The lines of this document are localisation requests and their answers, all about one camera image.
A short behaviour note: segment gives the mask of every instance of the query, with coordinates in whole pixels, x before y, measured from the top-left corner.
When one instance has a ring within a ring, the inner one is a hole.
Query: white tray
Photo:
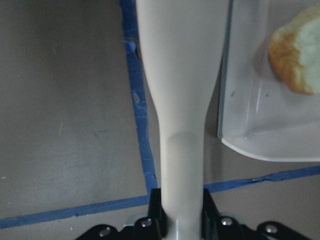
[[[320,94],[292,93],[268,59],[272,33],[319,2],[233,2],[219,115],[219,136],[233,150],[265,161],[320,161]]]

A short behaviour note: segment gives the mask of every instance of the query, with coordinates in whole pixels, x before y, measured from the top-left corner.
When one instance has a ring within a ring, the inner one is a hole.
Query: gray surface
[[[146,195],[118,2],[0,19],[0,218]]]
[[[6,46],[0,48],[0,177],[6,177],[0,179],[0,217],[145,195],[118,1],[1,1],[0,19]],[[205,183],[317,164],[258,161],[224,146],[216,137],[217,98],[218,89],[206,121]],[[157,116],[147,100],[160,180]],[[240,215],[252,228],[278,220],[320,239],[319,187],[320,177],[313,176],[213,197],[219,210]],[[73,240],[100,223],[121,229],[128,216],[146,210],[0,229],[0,238]]]

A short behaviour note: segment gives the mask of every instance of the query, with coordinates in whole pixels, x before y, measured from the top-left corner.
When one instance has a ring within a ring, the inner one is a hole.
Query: black bracket
[[[161,240],[167,234],[167,218],[161,205],[161,190],[152,189],[147,217],[118,231],[111,225],[96,225],[76,240]],[[275,221],[252,230],[235,218],[221,215],[207,189],[203,191],[202,238],[204,240],[310,240]]]

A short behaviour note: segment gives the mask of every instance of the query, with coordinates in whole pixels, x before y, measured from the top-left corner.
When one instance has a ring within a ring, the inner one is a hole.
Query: bread
[[[320,4],[298,14],[271,37],[269,59],[294,93],[320,93]]]

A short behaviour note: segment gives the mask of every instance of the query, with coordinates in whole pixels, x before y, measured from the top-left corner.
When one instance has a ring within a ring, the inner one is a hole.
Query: concrete floor
[[[0,2],[1,239],[73,240],[96,224],[121,229],[128,216],[146,213],[144,200],[117,210],[92,205],[147,195],[121,23],[116,0]],[[145,91],[160,185],[158,121]],[[205,184],[319,165],[258,161],[224,146],[216,137],[218,97],[217,87],[206,120]],[[320,239],[319,187],[314,175],[212,196],[249,227],[275,220]],[[57,213],[88,205],[88,214]],[[55,220],[18,221],[48,212]],[[21,226],[5,227],[10,218]]]

